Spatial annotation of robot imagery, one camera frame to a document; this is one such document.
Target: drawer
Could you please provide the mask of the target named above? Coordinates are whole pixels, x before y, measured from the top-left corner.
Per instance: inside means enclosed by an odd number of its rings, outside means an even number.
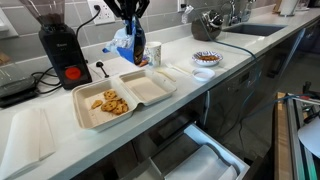
[[[195,124],[190,124],[181,131],[181,133],[173,137],[167,146],[163,147],[155,155],[147,158],[123,179],[139,180],[145,179],[146,177],[151,180],[169,179],[169,176],[172,175],[173,172],[177,172],[178,170],[181,172],[183,165],[192,159],[203,147],[209,147],[212,153],[214,152],[213,154],[218,156],[221,163],[223,162],[227,166],[232,165],[236,171],[236,179],[242,179],[248,171],[249,166],[241,159],[203,132]],[[203,166],[194,167],[195,168],[192,169],[194,171],[196,170],[196,173],[202,173],[202,169],[199,168],[198,171],[196,167]]]

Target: black appliance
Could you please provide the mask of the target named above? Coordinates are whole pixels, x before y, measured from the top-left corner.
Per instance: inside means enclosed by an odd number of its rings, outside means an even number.
[[[36,81],[14,63],[0,63],[0,108],[36,97]]]
[[[41,24],[39,38],[64,89],[92,82],[74,31],[64,23],[64,0],[20,0]]]
[[[211,41],[221,32],[223,17],[214,10],[201,13],[200,18],[192,21],[191,32],[196,40]]]

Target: coffee grinder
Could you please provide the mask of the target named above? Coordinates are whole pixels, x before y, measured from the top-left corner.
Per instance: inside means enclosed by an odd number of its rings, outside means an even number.
[[[41,24],[40,41],[64,89],[92,82],[74,31],[64,23],[64,0],[20,0]]]

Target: faucet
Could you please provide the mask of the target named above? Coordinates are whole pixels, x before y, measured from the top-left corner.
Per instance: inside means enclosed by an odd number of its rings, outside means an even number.
[[[234,0],[230,0],[229,3],[231,5],[231,11],[229,14],[228,26],[231,26],[233,24],[239,23],[239,17],[235,15],[236,7]]]

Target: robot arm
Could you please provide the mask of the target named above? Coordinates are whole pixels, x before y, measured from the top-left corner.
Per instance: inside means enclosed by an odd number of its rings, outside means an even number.
[[[126,30],[129,35],[132,34],[132,17],[136,15],[138,18],[141,18],[150,3],[149,0],[118,0],[119,7],[115,0],[104,0],[104,2],[117,17],[128,22]]]

